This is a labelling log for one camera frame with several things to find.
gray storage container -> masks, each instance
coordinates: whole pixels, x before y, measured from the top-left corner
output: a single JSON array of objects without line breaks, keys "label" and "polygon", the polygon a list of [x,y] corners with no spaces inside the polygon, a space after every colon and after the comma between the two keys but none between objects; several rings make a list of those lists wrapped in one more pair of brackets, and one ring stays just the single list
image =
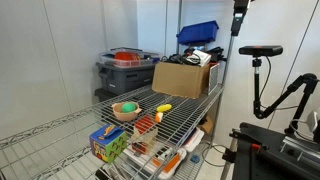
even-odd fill
[{"label": "gray storage container", "polygon": [[155,64],[119,68],[97,62],[103,89],[120,95],[152,83]]}]

yellow toy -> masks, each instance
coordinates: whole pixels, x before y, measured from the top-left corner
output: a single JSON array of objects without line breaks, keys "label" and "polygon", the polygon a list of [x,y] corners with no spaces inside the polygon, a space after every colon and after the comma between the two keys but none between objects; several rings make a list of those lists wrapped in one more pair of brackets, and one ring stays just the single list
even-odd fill
[{"label": "yellow toy", "polygon": [[165,105],[161,105],[157,107],[157,111],[158,112],[165,112],[165,111],[169,111],[172,108],[171,104],[165,104]]}]

blue plastic bin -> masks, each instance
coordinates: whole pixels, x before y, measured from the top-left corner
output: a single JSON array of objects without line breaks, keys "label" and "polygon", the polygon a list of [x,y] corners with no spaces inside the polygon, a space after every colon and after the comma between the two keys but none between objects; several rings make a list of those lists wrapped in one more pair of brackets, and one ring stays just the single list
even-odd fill
[{"label": "blue plastic bin", "polygon": [[183,45],[199,42],[209,43],[216,40],[218,29],[219,26],[216,21],[185,26],[177,34],[178,42]]}]

green ball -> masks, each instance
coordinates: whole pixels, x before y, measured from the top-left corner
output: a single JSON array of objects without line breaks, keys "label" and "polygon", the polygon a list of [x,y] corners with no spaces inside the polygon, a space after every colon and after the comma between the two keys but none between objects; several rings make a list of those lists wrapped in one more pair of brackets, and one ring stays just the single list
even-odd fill
[{"label": "green ball", "polygon": [[136,110],[136,105],[133,103],[124,103],[121,108],[122,113],[128,113]]}]

colorful toy cube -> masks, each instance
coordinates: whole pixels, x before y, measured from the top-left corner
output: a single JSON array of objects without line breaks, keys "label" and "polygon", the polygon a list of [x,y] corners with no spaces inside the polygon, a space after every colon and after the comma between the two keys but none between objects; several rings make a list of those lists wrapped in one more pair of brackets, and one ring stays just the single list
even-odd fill
[{"label": "colorful toy cube", "polygon": [[107,124],[90,135],[92,154],[112,163],[127,147],[127,135],[121,128]]}]

